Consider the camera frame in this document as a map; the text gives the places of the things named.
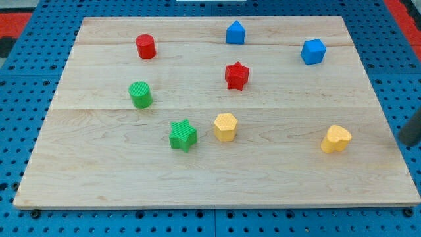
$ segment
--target yellow block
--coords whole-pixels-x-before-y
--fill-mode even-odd
[[[328,129],[326,136],[323,138],[322,151],[325,153],[343,151],[352,138],[351,133],[346,129],[338,125],[332,125]]]
[[[238,120],[231,113],[219,114],[214,122],[215,136],[221,142],[230,142],[234,140],[237,133]]]

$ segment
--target green star-shaped block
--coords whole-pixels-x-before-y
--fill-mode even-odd
[[[190,146],[197,142],[196,128],[187,119],[181,122],[171,122],[170,145],[172,149],[182,149],[189,152]]]

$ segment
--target blue block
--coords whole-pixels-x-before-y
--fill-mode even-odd
[[[228,29],[226,29],[226,43],[230,44],[244,44],[245,29],[236,20]]]
[[[320,39],[308,40],[304,42],[301,57],[306,65],[321,63],[326,52],[326,47]]]

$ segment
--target red surface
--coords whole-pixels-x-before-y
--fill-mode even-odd
[[[249,81],[249,71],[247,67],[236,62],[234,65],[225,67],[225,81],[228,83],[228,89],[243,90],[244,84]]]
[[[19,38],[32,13],[0,13],[0,38]]]
[[[152,59],[156,54],[155,42],[149,34],[143,34],[136,38],[137,52],[142,59]]]
[[[421,60],[421,32],[416,28],[415,21],[409,15],[407,8],[399,0],[384,0],[384,3],[414,49],[416,56]]]

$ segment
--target blue pegboard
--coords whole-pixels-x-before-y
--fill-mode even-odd
[[[419,236],[421,208],[19,211],[16,185],[85,16],[342,16],[394,135],[421,106],[421,66],[378,0],[41,0],[0,70],[0,236]],[[421,187],[421,145],[398,142]]]

